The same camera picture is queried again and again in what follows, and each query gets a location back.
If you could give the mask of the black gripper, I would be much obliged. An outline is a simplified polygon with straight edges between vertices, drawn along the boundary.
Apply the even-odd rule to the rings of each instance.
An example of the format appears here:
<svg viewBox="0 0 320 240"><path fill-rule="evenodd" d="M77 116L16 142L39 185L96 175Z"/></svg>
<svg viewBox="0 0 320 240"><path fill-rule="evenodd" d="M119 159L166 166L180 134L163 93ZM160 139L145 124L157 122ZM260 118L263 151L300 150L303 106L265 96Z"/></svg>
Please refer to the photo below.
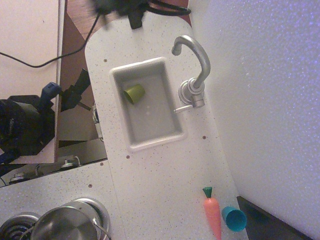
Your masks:
<svg viewBox="0 0 320 240"><path fill-rule="evenodd" d="M113 12L119 16L126 16L149 3L148 0L91 0L90 2L95 12L104 16Z"/></svg>

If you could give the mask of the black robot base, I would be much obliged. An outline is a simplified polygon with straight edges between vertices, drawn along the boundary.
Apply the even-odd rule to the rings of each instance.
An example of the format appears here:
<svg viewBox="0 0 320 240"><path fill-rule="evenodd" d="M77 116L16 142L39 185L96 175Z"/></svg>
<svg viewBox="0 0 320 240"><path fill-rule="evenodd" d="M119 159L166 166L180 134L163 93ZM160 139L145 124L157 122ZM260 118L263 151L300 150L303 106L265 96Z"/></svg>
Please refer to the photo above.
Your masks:
<svg viewBox="0 0 320 240"><path fill-rule="evenodd" d="M0 163L36 156L55 137L54 103L37 95L0 100Z"/></svg>

